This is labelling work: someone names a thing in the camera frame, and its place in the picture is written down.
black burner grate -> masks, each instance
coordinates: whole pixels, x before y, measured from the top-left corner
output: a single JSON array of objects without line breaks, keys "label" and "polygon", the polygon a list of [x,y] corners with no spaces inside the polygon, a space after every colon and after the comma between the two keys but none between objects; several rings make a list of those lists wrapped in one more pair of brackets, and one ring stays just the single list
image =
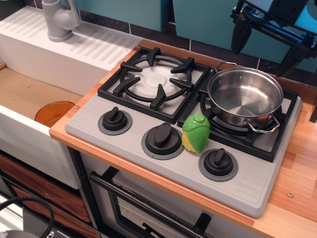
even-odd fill
[{"label": "black burner grate", "polygon": [[[193,109],[196,107],[197,104],[200,104],[201,113],[203,113],[210,121],[211,123],[211,133],[210,133],[210,139],[217,141],[219,143],[225,144],[227,146],[230,146],[232,148],[235,148],[237,150],[240,150],[242,152],[245,152],[247,154],[253,155],[255,157],[258,157],[260,159],[273,162],[274,157],[276,155],[278,146],[282,140],[283,134],[285,132],[289,117],[292,113],[292,110],[294,108],[294,104],[297,100],[298,93],[283,90],[284,93],[284,99],[289,99],[291,101],[289,108],[286,113],[282,112],[282,109],[279,108],[274,116],[279,121],[281,126],[278,129],[278,135],[276,137],[276,140],[274,142],[274,145],[272,147],[271,151],[267,151],[261,148],[258,148],[254,146],[254,142],[256,138],[259,135],[263,135],[261,133],[255,133],[249,128],[237,128],[234,129],[232,127],[226,127],[224,122],[218,122],[217,117],[215,114],[212,113],[210,109],[210,105],[205,104],[207,100],[209,100],[209,95],[207,91],[207,84],[208,81],[205,81],[202,83],[202,86],[198,90],[197,94],[193,98],[193,100],[190,102],[188,107],[186,108],[184,114],[181,116],[181,118],[178,120],[177,125],[179,127],[182,127],[186,118],[192,114]],[[267,124],[263,125],[262,128],[264,130],[270,130],[273,127],[272,121],[268,121]]]},{"label": "black burner grate", "polygon": [[[169,79],[170,83],[179,88],[179,90],[172,95],[167,96],[161,84],[158,85],[156,97],[148,98],[137,95],[132,92],[130,88],[141,79],[140,77],[127,77],[127,75],[131,72],[142,72],[143,69],[138,67],[137,64],[145,61],[150,67],[154,66],[155,62],[160,61],[172,63],[175,67],[172,68],[170,72],[172,74],[183,73],[186,75],[186,80]],[[196,82],[192,82],[193,70],[202,73]],[[200,85],[205,78],[210,78],[210,76],[211,68],[196,63],[193,58],[181,59],[164,54],[159,48],[150,50],[142,47],[127,62],[123,62],[120,69],[98,89],[98,96],[174,124],[185,109],[186,103],[192,99],[197,92],[198,85]],[[169,114],[163,111],[166,102],[172,101],[180,96],[183,97],[183,100],[179,105],[176,105],[176,109],[172,113]]]}]

stove knob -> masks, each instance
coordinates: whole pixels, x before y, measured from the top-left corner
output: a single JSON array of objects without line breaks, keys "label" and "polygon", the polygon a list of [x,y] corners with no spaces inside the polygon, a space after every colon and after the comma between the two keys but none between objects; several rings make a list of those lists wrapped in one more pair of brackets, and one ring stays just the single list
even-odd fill
[{"label": "stove knob", "polygon": [[225,176],[233,169],[232,159],[223,148],[212,151],[205,158],[204,166],[214,176]]},{"label": "stove knob", "polygon": [[114,107],[111,111],[107,112],[103,117],[103,127],[110,131],[118,131],[123,129],[128,124],[127,116]]},{"label": "stove knob", "polygon": [[181,144],[179,133],[167,122],[152,128],[145,139],[148,150],[157,155],[172,154],[180,148]]}]

faucet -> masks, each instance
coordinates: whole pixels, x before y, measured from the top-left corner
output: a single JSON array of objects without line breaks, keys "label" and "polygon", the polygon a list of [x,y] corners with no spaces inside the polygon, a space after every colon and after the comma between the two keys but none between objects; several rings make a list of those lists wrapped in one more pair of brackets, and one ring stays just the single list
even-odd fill
[{"label": "faucet", "polygon": [[51,41],[61,42],[72,36],[72,30],[79,26],[80,19],[75,6],[75,0],[68,0],[70,10],[64,10],[60,0],[43,0],[42,6],[48,37]]}]

oven window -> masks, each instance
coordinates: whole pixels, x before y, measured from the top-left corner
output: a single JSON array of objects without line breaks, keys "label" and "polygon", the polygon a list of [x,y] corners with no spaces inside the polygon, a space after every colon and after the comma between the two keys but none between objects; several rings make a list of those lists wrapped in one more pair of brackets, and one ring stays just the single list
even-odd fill
[{"label": "oven window", "polygon": [[117,223],[139,238],[184,238],[185,236],[127,201],[111,195]]}]

toy vegetable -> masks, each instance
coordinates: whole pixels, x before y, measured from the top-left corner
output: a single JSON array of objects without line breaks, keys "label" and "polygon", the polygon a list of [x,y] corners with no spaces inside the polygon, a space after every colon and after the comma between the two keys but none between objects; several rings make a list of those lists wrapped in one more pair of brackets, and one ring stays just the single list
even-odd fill
[{"label": "toy vegetable", "polygon": [[189,116],[183,124],[182,143],[184,147],[196,153],[201,153],[208,141],[210,123],[201,113]]}]

